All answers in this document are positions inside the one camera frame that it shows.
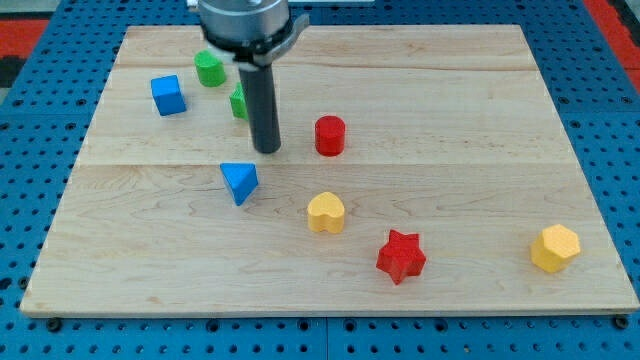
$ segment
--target wood grain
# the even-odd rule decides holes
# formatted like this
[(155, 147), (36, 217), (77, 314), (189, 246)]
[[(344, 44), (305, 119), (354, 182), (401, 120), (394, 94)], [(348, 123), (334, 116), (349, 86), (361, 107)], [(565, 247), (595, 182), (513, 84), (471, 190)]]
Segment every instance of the wood grain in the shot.
[[(546, 87), (514, 26), (312, 27), (275, 68), (283, 148), (253, 151), (221, 88), (198, 85), (197, 28), (133, 27), (21, 303), (29, 316), (488, 316), (638, 308)], [(177, 73), (189, 110), (160, 118), (149, 79)], [(313, 123), (347, 122), (337, 158)], [(241, 206), (218, 164), (255, 161)], [(324, 191), (341, 234), (306, 226)], [(528, 245), (549, 225), (583, 254), (549, 275)], [(429, 263), (375, 269), (390, 228)]]

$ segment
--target geometric block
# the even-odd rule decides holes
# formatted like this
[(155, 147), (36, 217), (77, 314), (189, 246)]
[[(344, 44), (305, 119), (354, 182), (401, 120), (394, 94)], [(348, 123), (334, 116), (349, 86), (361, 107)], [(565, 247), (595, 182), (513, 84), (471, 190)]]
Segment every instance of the geometric block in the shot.
[(227, 80), (224, 65), (211, 51), (202, 50), (193, 58), (200, 84), (206, 87), (219, 86)]
[(222, 163), (220, 170), (224, 177), (224, 185), (231, 193), (237, 206), (242, 205), (258, 186), (256, 165), (248, 163)]
[(342, 232), (344, 205), (340, 198), (330, 192), (323, 192), (314, 197), (307, 206), (307, 225), (309, 230), (315, 232), (323, 230), (332, 234)]
[(426, 255), (420, 249), (419, 234), (389, 232), (389, 242), (378, 252), (376, 267), (391, 276), (398, 285), (407, 276), (418, 276), (427, 262)]
[(337, 156), (344, 150), (344, 121), (337, 116), (323, 116), (316, 121), (316, 150), (324, 156)]
[(249, 120), (247, 114), (247, 104), (244, 101), (244, 91), (242, 90), (242, 83), (236, 84), (236, 90), (229, 96), (231, 102), (231, 111), (233, 116), (237, 119)]
[(152, 79), (151, 94), (162, 116), (177, 114), (187, 110), (176, 75)]
[(531, 244), (531, 261), (548, 273), (558, 272), (580, 254), (580, 239), (562, 225), (550, 226)]

